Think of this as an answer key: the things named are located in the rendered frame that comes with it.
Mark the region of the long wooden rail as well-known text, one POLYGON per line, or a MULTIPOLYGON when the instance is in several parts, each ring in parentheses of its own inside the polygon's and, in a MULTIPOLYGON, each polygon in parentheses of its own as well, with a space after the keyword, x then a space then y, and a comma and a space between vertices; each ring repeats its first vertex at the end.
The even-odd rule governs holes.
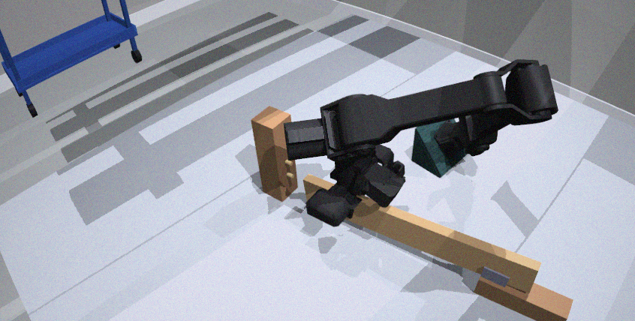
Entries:
MULTIPOLYGON (((303 184, 307 200, 318 190, 328 191, 335 185, 310 174, 303 179, 303 184)), ((530 293, 541 262, 391 205, 380 207, 362 194, 357 197, 362 199, 361 202, 354 209, 352 218, 345 220, 480 275, 485 266, 508 276, 508 286, 530 293)))

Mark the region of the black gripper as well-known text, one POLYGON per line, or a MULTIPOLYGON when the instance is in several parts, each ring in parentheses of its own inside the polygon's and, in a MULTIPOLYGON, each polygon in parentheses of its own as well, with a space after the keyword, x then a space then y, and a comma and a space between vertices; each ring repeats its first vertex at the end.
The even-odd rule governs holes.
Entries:
POLYGON ((354 193, 357 175, 364 167, 370 167, 375 155, 382 166, 389 166, 394 162, 393 151, 383 145, 375 145, 374 150, 360 159, 330 158, 335 161, 335 169, 330 173, 330 178, 337 183, 329 190, 318 190, 305 202, 307 214, 333 227, 338 227, 345 218, 351 219, 354 209, 362 200, 354 193))

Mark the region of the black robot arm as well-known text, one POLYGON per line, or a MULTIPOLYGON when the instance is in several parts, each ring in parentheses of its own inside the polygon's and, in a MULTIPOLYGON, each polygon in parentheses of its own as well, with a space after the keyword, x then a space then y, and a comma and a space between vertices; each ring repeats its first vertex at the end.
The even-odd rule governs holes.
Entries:
MULTIPOLYGON (((443 153, 452 159, 464 149, 473 157, 489 150, 503 127, 546 122, 558 112, 548 65, 525 59, 469 81, 391 99, 351 94, 320 109, 321 118, 284 123, 289 161, 326 155, 360 159, 399 131, 442 121, 434 138, 443 153), (501 76, 509 71, 504 90, 501 76), (453 124, 455 118, 459 121, 453 124)), ((404 174, 404 164, 381 166, 375 155, 358 173, 354 194, 364 192, 387 207, 406 182, 404 174)))

